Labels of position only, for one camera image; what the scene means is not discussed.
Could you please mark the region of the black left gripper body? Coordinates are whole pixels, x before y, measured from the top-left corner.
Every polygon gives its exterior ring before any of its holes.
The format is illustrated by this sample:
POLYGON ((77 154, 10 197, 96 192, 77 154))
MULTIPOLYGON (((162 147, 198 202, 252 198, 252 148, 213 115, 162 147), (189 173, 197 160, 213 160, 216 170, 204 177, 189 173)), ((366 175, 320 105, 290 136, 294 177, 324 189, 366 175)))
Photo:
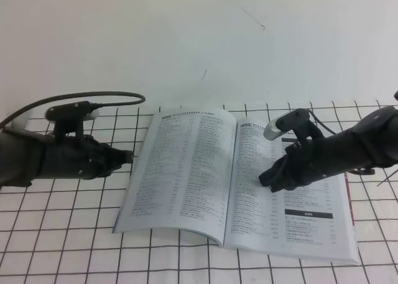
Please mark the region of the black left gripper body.
POLYGON ((38 179, 92 180, 110 176, 122 166, 122 151, 88 136, 62 143, 45 144, 38 179))

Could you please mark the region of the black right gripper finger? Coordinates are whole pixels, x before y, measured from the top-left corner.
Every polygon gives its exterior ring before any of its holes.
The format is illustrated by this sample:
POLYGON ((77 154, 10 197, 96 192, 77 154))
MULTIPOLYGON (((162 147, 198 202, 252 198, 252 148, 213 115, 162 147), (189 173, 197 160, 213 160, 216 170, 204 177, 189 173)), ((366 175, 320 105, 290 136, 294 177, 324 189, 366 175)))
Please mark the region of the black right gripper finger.
POLYGON ((264 173, 260 174, 259 181, 262 186, 270 187, 270 185, 272 184, 272 173, 264 172, 264 173))

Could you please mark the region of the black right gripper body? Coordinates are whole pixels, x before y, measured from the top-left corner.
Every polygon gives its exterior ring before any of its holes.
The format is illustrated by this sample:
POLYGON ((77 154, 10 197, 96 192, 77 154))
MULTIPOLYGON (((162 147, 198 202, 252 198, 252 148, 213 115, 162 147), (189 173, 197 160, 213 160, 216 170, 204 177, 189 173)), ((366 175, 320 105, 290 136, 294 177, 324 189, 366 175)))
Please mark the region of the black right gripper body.
POLYGON ((294 190, 336 174, 336 158, 323 150, 318 142, 303 147, 290 145, 285 155, 266 172, 272 173, 272 192, 294 190))

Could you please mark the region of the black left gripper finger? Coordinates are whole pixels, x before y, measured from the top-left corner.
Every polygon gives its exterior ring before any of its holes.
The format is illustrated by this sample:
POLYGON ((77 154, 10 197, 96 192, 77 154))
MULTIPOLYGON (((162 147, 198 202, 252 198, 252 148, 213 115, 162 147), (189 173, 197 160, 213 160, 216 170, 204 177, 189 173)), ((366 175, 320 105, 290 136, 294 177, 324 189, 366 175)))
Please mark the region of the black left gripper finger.
POLYGON ((131 150, 122 150, 121 151, 121 165, 124 164, 132 164, 134 161, 134 153, 131 150))

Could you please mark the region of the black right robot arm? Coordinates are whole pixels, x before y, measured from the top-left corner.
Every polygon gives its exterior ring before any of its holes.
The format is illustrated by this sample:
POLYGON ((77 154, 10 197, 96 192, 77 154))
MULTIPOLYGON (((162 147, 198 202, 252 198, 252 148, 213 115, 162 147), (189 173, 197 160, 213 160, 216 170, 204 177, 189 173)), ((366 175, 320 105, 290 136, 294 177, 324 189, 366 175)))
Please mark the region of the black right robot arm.
POLYGON ((264 137, 273 141, 292 131, 297 141, 285 155, 259 175, 273 193, 294 190, 339 175, 372 175, 375 168, 397 164, 397 109, 380 108, 353 127, 325 137, 313 111, 298 108, 266 125, 264 137))

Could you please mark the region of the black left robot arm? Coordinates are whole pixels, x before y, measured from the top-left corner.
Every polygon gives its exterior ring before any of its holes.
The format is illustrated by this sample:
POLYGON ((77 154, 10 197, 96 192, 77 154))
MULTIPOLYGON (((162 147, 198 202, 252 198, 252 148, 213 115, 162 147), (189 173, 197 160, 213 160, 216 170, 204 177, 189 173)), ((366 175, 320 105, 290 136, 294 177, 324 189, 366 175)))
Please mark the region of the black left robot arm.
POLYGON ((100 143, 91 135, 66 136, 5 129, 1 132, 1 186, 27 188, 36 179, 92 180, 132 163, 131 150, 100 143))

